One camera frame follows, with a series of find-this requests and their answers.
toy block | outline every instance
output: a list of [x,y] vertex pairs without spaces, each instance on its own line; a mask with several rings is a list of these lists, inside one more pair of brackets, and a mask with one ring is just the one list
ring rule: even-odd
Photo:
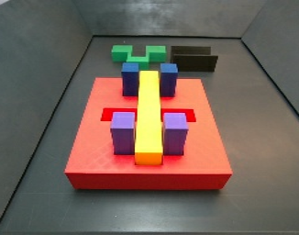
[[171,63],[177,63],[179,72],[214,72],[217,60],[211,47],[173,46]]
[[158,71],[141,71],[135,163],[161,165],[163,141]]
[[106,107],[130,110],[138,97],[123,97],[122,78],[98,78],[70,153],[66,175],[77,189],[214,190],[233,176],[201,79],[178,79],[177,96],[161,98],[162,110],[193,109],[185,156],[165,156],[163,164],[137,165],[134,155],[114,155],[111,123],[99,121]]
[[149,68],[150,68],[149,55],[146,55],[146,56],[133,56],[133,54],[129,54],[127,62],[134,62],[134,63],[137,62],[141,65],[141,70],[149,70]]
[[161,96],[174,97],[178,78],[178,68],[174,63],[161,64]]
[[115,155],[135,153],[135,113],[115,112],[113,114],[113,144]]
[[139,64],[123,63],[123,96],[138,96],[139,93]]
[[166,113],[163,125],[165,155],[185,155],[187,139],[187,117],[185,113]]
[[113,46],[113,61],[126,62],[129,54],[133,53],[133,45],[114,45]]
[[150,62],[166,62],[166,46],[146,46],[146,53],[149,54]]

red base block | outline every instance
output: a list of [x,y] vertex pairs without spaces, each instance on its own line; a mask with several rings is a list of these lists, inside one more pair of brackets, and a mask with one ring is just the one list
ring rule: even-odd
[[185,156],[165,156],[163,165],[135,165],[134,156],[114,155],[106,107],[133,108],[138,97],[123,97],[122,79],[98,78],[70,154],[66,174],[78,189],[221,189],[233,168],[217,129],[202,81],[179,79],[175,98],[162,98],[162,109],[193,109]]

navy blue block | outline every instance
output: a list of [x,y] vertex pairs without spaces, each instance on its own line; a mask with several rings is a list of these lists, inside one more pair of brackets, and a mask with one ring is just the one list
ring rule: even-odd
[[114,112],[111,133],[114,154],[133,155],[135,153],[135,113]]
[[185,155],[187,140],[187,116],[185,113],[166,113],[163,125],[165,155]]
[[137,62],[123,63],[123,96],[138,96],[139,94],[139,64]]
[[175,63],[161,64],[161,97],[174,97],[178,78]]

